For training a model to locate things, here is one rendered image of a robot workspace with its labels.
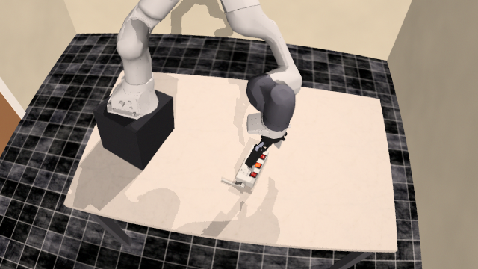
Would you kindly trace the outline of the white power strip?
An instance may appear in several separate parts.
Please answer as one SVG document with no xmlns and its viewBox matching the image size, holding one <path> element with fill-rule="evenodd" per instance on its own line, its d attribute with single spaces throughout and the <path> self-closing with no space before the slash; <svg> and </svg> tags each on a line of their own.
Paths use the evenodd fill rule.
<svg viewBox="0 0 478 269">
<path fill-rule="evenodd" d="M 252 145 L 252 148 L 251 150 L 249 151 L 245 161 L 248 159 L 251 151 L 253 150 L 254 148 L 254 145 Z M 227 180 L 223 180 L 224 182 L 227 182 L 231 185 L 236 185 L 238 187 L 241 187 L 241 188 L 244 188 L 245 185 L 246 186 L 249 186 L 251 188 L 253 188 L 263 166 L 264 166 L 264 163 L 265 161 L 267 160 L 267 157 L 268 157 L 268 154 L 269 154 L 269 151 L 267 150 L 266 152 L 264 152 L 261 157 L 257 160 L 257 162 L 255 163 L 255 169 L 254 169 L 254 172 L 251 173 L 248 169 L 247 169 L 247 165 L 245 164 L 245 161 L 242 165 L 242 167 L 240 168 L 237 176 L 236 176 L 236 182 L 240 182 L 241 185 L 238 185 L 238 184 L 235 184 L 235 183 L 232 183 L 232 182 L 229 182 Z M 260 172 L 259 172 L 260 171 Z M 254 184 L 253 184 L 254 183 Z"/>
</svg>

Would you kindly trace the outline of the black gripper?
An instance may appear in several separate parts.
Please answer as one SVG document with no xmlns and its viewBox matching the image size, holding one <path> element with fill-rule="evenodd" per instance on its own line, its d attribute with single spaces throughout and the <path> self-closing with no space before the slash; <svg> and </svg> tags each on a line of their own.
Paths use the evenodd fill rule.
<svg viewBox="0 0 478 269">
<path fill-rule="evenodd" d="M 288 133 L 286 132 L 285 135 L 283 135 L 281 138 L 276 138 L 276 139 L 272 139 L 272 138 L 261 135 L 260 143 L 258 145 L 257 144 L 254 145 L 254 148 L 251 151 L 248 159 L 245 161 L 245 164 L 247 165 L 247 169 L 249 169 L 251 172 L 254 172 L 255 163 L 261 157 L 263 152 L 266 152 L 268 148 L 272 145 L 272 143 L 274 143 L 275 147 L 280 149 L 282 145 L 282 141 L 285 141 L 284 136 L 287 136 L 287 135 Z"/>
</svg>

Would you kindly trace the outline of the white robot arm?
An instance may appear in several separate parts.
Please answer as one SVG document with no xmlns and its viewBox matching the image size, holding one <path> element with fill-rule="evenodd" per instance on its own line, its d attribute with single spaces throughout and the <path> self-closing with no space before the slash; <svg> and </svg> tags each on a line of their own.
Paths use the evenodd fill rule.
<svg viewBox="0 0 478 269">
<path fill-rule="evenodd" d="M 117 51 L 125 75 L 108 100 L 108 112 L 137 120 L 157 108 L 149 35 L 179 1 L 140 0 L 125 18 L 117 35 Z M 266 41 L 278 64 L 277 69 L 248 80 L 247 97 L 260 113 L 247 115 L 247 133 L 281 138 L 291 127 L 302 76 L 277 24 L 266 16 L 259 0 L 220 1 L 231 29 L 245 37 Z"/>
</svg>

